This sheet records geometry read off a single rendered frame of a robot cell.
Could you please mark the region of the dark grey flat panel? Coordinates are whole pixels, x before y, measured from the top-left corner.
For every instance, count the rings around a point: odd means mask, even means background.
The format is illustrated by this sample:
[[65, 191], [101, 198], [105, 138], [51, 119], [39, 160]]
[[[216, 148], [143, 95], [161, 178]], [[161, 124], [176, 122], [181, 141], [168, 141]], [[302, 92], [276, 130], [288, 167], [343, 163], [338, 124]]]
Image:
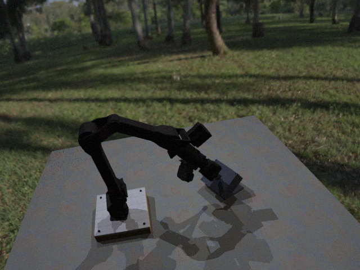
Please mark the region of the dark grey flat panel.
[[214, 180], [209, 181], [204, 176], [201, 178], [201, 180], [221, 198], [227, 200], [229, 197], [233, 196], [235, 193], [244, 188], [243, 186], [239, 185], [242, 177], [217, 159], [215, 160], [215, 163], [219, 164], [222, 169], [214, 178]]

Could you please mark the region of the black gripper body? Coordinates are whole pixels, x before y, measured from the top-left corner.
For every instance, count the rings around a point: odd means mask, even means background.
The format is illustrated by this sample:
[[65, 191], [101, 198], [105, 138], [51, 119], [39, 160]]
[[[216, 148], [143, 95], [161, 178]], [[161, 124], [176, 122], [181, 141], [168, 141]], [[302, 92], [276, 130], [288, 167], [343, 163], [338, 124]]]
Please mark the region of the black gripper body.
[[209, 181], [213, 181], [214, 178], [221, 171], [222, 167], [214, 161], [209, 161], [206, 156], [203, 155], [198, 149], [195, 148], [195, 153], [190, 160], [184, 160], [189, 165], [196, 166], [197, 169], [203, 170], [202, 174]]

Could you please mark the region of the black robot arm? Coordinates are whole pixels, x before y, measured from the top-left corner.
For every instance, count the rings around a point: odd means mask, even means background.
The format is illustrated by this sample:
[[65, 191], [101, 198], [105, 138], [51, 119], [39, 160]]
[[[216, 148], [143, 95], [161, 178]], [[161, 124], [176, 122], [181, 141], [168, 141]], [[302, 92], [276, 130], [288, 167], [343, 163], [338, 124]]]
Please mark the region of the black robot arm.
[[194, 146], [200, 147], [212, 136], [199, 122], [187, 132], [184, 128], [149, 125], [116, 114], [83, 123], [80, 126], [78, 142], [85, 153], [91, 156], [107, 186], [106, 204], [111, 221], [127, 220], [129, 211], [126, 203], [128, 197], [126, 184], [123, 178], [116, 177], [101, 145], [116, 132], [152, 141], [168, 150], [171, 159], [176, 155], [179, 156], [181, 164], [177, 177], [187, 182], [193, 180], [193, 172], [197, 167], [189, 165], [184, 160], [190, 160], [193, 157]]

